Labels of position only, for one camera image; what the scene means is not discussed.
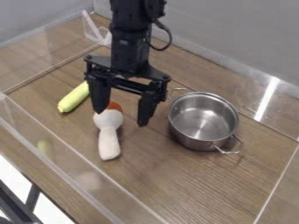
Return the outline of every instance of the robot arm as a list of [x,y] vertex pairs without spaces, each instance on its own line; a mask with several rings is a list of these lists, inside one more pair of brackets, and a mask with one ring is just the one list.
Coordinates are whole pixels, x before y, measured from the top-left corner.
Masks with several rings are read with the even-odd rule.
[[[85,57],[85,79],[92,106],[101,113],[109,103],[111,88],[141,95],[137,105],[137,124],[145,126],[159,102],[166,100],[167,83],[171,77],[151,67],[150,47],[166,50],[172,42],[167,27],[159,22],[164,16],[164,0],[111,0],[112,33],[111,58]],[[170,43],[162,49],[151,45],[152,24],[170,34]],[[151,80],[150,85],[133,82],[137,77]]]

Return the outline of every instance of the cable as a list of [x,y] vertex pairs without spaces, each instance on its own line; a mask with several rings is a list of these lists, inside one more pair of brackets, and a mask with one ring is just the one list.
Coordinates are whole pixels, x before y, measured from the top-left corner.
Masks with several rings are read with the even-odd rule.
[[168,34],[168,36],[170,36],[170,41],[168,41],[168,44],[167,44],[164,47],[162,47],[162,48],[154,46],[154,45],[151,44],[151,42],[148,41],[147,37],[145,37],[145,42],[147,42],[147,44],[148,44],[148,45],[150,45],[158,52],[162,52],[162,51],[164,51],[164,50],[171,46],[171,44],[172,44],[172,42],[174,42],[174,35],[172,35],[172,32],[171,32],[170,28],[168,28],[168,27],[167,27],[159,20],[156,20],[154,23],[156,24],[156,26],[158,26],[162,30],[164,30],[164,31],[167,32],[167,34]]

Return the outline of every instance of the silver pot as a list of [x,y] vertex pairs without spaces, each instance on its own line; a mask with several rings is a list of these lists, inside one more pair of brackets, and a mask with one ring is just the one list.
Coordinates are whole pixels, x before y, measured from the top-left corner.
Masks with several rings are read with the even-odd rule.
[[[203,92],[183,94],[172,101],[168,121],[172,135],[187,148],[196,151],[218,150],[223,154],[239,153],[243,146],[235,135],[239,113],[220,96]],[[239,141],[238,149],[223,150],[231,138]]]

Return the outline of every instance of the wooden table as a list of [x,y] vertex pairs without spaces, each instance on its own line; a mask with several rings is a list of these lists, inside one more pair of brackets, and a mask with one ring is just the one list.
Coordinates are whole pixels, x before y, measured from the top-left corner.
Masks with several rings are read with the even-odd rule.
[[[103,25],[108,24],[104,18],[93,18]],[[93,53],[108,55],[109,50],[100,47]],[[228,98],[240,110],[263,92],[263,85],[175,46],[167,52],[152,52],[151,61],[174,77],[170,89],[187,86],[210,91]],[[79,57],[40,79],[15,88],[8,92],[9,97],[167,222],[252,223],[295,153],[298,142],[240,115],[238,134],[246,145],[239,155],[223,156],[218,152],[186,150],[168,134],[168,102],[159,105],[148,126],[139,128],[137,97],[113,90],[112,98],[121,103],[125,113],[120,133],[123,154],[119,159],[101,162],[97,153],[99,131],[92,122],[89,100],[67,115],[61,115],[56,109],[61,97],[83,82],[84,66]],[[298,100],[282,94],[275,98],[275,106],[270,107],[267,114],[272,120],[275,118],[284,123],[283,131],[295,133],[299,117],[294,111],[283,110],[286,104],[294,109],[299,107]],[[12,139],[5,134],[4,138],[5,142]],[[5,144],[4,154],[23,167],[29,178],[79,223],[105,223],[105,218],[88,202],[76,197],[69,202],[72,197],[64,197],[68,185],[53,174],[48,174],[51,171],[39,159],[25,155],[24,150],[17,152],[23,155],[11,153],[9,147]],[[44,175],[49,175],[51,181],[40,178]],[[84,207],[91,208],[89,214],[77,213]]]

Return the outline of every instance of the pot handle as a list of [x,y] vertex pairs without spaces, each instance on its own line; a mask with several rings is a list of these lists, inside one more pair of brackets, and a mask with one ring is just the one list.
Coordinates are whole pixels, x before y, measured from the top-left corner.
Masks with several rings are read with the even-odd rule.
[[175,91],[182,91],[182,92],[188,92],[188,89],[186,87],[178,87],[175,88],[171,93],[168,94],[168,99],[171,100],[171,102],[174,101],[172,95]]
[[239,147],[238,147],[238,150],[231,150],[231,151],[227,151],[227,150],[223,150],[216,144],[214,144],[214,147],[215,149],[222,153],[222,154],[239,154],[242,148],[243,148],[243,141],[240,140],[240,138],[236,136],[236,135],[232,135],[232,137],[236,138],[238,142],[239,142]]

